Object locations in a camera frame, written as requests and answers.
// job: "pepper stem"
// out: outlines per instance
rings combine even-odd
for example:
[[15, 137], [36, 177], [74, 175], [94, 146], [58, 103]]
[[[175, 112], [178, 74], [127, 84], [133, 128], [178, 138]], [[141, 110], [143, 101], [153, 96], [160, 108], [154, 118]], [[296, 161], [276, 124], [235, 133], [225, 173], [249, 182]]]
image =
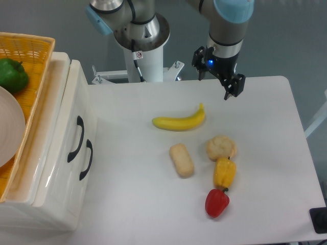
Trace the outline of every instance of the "pepper stem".
[[21, 64], [22, 64], [22, 61], [20, 61], [20, 63], [16, 65], [15, 69], [18, 69], [21, 66]]

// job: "green bell pepper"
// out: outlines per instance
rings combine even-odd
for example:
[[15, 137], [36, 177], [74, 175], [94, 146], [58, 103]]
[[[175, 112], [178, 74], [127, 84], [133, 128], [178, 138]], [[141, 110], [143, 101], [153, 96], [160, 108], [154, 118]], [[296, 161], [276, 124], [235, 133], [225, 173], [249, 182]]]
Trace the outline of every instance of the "green bell pepper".
[[11, 94], [24, 89], [29, 81], [22, 62], [10, 58], [0, 59], [0, 86]]

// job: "black drawer handle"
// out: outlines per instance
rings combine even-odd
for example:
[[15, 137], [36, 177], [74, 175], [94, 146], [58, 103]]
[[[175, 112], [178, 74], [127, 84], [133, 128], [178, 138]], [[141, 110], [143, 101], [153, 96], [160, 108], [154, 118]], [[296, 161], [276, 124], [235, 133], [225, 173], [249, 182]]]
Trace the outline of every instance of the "black drawer handle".
[[73, 159], [77, 156], [78, 152], [80, 151], [81, 146], [82, 146], [82, 143], [83, 143], [83, 138], [84, 138], [84, 122], [83, 122], [83, 119], [80, 116], [77, 117], [77, 125], [82, 127], [82, 133], [81, 133], [80, 142], [78, 144], [77, 149], [74, 150], [73, 152], [70, 152], [68, 154], [67, 162], [73, 161]]
[[91, 164], [92, 164], [92, 159], [93, 159], [93, 147], [92, 147], [92, 143], [91, 143], [91, 141], [89, 139], [86, 141], [86, 147], [90, 148], [91, 156], [90, 156], [90, 161], [88, 162], [87, 169], [80, 173], [80, 180], [84, 179], [85, 176], [87, 175], [88, 171], [90, 170], [90, 167], [91, 167]]

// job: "red bell pepper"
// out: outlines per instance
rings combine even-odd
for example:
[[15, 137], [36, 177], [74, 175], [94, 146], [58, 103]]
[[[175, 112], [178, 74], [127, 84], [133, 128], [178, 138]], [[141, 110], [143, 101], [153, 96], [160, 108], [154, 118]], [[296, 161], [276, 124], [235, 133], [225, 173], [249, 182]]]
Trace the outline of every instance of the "red bell pepper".
[[229, 204], [229, 197], [225, 194], [228, 188], [212, 189], [205, 200], [205, 210], [212, 218], [218, 217]]

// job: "cable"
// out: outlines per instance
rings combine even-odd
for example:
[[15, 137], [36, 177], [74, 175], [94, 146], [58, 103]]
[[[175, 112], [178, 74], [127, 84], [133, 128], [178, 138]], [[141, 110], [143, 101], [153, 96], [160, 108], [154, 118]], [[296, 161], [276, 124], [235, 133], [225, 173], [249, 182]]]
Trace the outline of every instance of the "cable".
[[[134, 39], [132, 39], [131, 49], [132, 49], [132, 53], [134, 53], [135, 52], [135, 40]], [[137, 59], [133, 59], [133, 60], [134, 60], [134, 65], [135, 65], [135, 68], [137, 69], [137, 72], [138, 72], [139, 79], [140, 79], [141, 83], [146, 82], [145, 79], [143, 78], [142, 72], [141, 72], [141, 70], [140, 70], [140, 68], [138, 66]]]

